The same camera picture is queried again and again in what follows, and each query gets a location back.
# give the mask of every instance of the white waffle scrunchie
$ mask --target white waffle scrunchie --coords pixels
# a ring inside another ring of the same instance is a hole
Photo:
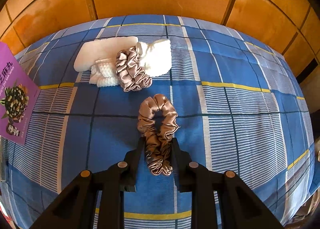
[[[91,66],[89,83],[96,84],[98,87],[120,84],[118,76],[116,75],[115,62],[115,58],[97,60],[95,64]]]

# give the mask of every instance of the purple box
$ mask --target purple box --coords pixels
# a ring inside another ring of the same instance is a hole
[[[24,145],[40,89],[0,42],[0,135]]]

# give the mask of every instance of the beige satin scrunchie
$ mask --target beige satin scrunchie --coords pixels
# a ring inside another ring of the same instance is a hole
[[[158,133],[152,119],[155,112],[162,111],[164,120]],[[173,133],[179,128],[176,124],[177,112],[171,102],[163,95],[156,94],[146,98],[140,106],[138,130],[146,138],[145,156],[148,168],[153,175],[161,173],[169,176],[172,172],[170,165],[170,141]]]
[[[140,91],[152,84],[152,78],[140,66],[138,58],[135,46],[121,50],[116,57],[116,74],[125,92]]]

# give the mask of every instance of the white cloth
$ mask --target white cloth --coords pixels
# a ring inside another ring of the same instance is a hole
[[[166,74],[171,69],[172,57],[169,39],[160,39],[151,44],[137,43],[137,52],[140,55],[140,66],[150,77]]]
[[[97,60],[116,58],[120,50],[133,47],[137,42],[138,38],[135,36],[112,37],[86,42],[81,47],[73,67],[77,72],[89,70]]]
[[[116,75],[116,59],[106,58],[97,60],[91,66],[91,75],[89,83],[96,84],[98,87],[115,86],[119,84]]]

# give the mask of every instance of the bed sheet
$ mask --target bed sheet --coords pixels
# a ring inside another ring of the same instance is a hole
[[[73,69],[85,42],[130,35],[171,41],[172,69],[151,87],[98,88],[90,71]],[[244,33],[186,17],[113,17],[60,30],[16,58],[41,88],[25,145],[4,140],[2,199],[22,228],[82,170],[123,160],[140,137],[140,103],[157,93],[178,113],[181,149],[209,170],[235,171],[282,224],[319,187],[300,87],[281,54]],[[191,194],[177,192],[173,176],[152,176],[143,158],[124,205],[125,228],[190,228]]]

